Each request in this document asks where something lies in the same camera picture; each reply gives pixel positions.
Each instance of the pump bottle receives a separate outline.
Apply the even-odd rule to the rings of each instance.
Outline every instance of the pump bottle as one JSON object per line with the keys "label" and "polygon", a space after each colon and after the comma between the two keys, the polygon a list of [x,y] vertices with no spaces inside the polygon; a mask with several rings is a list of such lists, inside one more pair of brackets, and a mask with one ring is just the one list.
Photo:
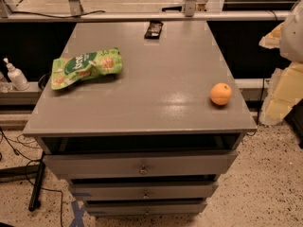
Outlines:
{"label": "pump bottle", "polygon": [[27,89],[29,87],[29,83],[23,72],[9,63],[7,58],[4,58],[3,61],[7,64],[7,68],[9,70],[8,76],[15,88],[19,91]]}

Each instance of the green snack bag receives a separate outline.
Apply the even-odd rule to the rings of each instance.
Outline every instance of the green snack bag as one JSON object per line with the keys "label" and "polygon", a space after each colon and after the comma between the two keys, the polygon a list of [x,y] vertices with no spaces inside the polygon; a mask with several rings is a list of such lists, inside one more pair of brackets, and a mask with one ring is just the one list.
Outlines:
{"label": "green snack bag", "polygon": [[78,80],[88,80],[122,70],[118,48],[85,53],[72,59],[58,58],[53,61],[51,89],[68,87]]}

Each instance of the gray drawer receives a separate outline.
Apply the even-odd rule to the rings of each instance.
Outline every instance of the gray drawer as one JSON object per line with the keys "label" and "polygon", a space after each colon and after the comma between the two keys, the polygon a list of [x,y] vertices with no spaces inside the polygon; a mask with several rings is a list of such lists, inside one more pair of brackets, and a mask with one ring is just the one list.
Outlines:
{"label": "gray drawer", "polygon": [[163,214],[198,214],[206,208],[206,201],[179,203],[156,202],[132,203],[132,204],[86,204],[86,211],[92,216],[142,216],[142,215],[163,215]]}
{"label": "gray drawer", "polygon": [[90,179],[222,174],[235,150],[125,154],[46,155],[45,164],[59,178]]}
{"label": "gray drawer", "polygon": [[159,200],[208,198],[217,182],[73,184],[69,190],[79,201]]}
{"label": "gray drawer", "polygon": [[43,137],[53,153],[92,154],[113,152],[158,152],[177,150],[232,149],[241,138],[234,133],[108,135],[92,137]]}

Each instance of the terrazzo floor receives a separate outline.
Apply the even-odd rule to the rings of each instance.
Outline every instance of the terrazzo floor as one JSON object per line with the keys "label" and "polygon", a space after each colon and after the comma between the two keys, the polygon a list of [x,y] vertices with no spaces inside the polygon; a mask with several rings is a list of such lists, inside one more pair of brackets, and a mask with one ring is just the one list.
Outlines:
{"label": "terrazzo floor", "polygon": [[[7,138],[17,141],[22,126],[21,129],[4,130],[4,133]],[[32,141],[23,136],[18,139]],[[11,143],[28,158],[40,158],[42,152],[35,142],[28,147]],[[258,126],[256,134],[246,136],[239,145],[239,156],[219,178],[218,189],[199,215],[95,218],[84,211],[82,202],[75,202],[67,182],[58,180],[48,168],[43,188],[63,192],[62,226],[299,227],[303,226],[303,149],[298,143],[287,122],[274,127]],[[0,152],[1,169],[28,163],[27,159],[13,153],[5,139]],[[0,183],[0,222],[18,227],[61,226],[61,194],[42,190],[41,207],[29,212],[31,191],[32,185],[27,180]],[[77,205],[76,217],[72,204]]]}

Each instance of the gray cabinet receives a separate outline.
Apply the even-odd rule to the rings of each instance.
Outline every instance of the gray cabinet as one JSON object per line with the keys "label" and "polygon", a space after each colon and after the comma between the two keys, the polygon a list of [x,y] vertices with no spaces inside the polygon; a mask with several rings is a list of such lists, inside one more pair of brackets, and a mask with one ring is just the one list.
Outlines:
{"label": "gray cabinet", "polygon": [[[119,48],[123,72],[53,91],[47,83],[24,130],[46,166],[91,215],[199,213],[237,146],[256,130],[206,22],[78,24],[62,56]],[[230,102],[209,100],[229,83]]]}

